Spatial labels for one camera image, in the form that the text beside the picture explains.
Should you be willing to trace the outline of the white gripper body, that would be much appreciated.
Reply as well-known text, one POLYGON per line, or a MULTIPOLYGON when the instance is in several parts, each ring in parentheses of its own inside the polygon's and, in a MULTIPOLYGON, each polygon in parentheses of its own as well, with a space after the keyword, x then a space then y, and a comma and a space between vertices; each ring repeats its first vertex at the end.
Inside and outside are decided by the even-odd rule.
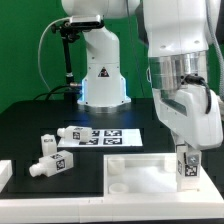
POLYGON ((161 91, 154 89, 153 97, 159 120, 184 142, 197 150, 217 148, 223 141, 223 130, 218 99, 211 93, 211 110, 206 114, 207 96, 204 87, 188 87, 176 92, 174 101, 186 112, 167 105, 161 91))

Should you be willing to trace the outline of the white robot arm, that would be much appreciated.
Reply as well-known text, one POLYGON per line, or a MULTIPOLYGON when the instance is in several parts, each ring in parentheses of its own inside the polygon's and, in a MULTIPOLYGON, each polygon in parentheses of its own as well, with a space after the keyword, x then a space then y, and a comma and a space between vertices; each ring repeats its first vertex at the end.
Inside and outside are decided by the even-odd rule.
POLYGON ((222 144, 217 95, 207 76, 207 50, 216 40, 221 0, 138 0, 139 30, 148 41, 149 74, 159 120, 176 138, 189 166, 222 144))

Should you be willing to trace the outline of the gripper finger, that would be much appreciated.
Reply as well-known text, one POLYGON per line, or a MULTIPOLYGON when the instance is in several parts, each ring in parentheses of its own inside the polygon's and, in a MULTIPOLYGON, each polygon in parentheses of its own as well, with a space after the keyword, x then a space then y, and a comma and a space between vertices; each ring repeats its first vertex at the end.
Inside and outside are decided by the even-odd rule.
POLYGON ((190 166, 196 166, 200 162, 200 152, 195 149, 189 149, 186 153, 187 164, 190 166))
POLYGON ((181 136, 177 135, 176 133, 172 133, 172 138, 176 146, 185 144, 184 139, 181 136))

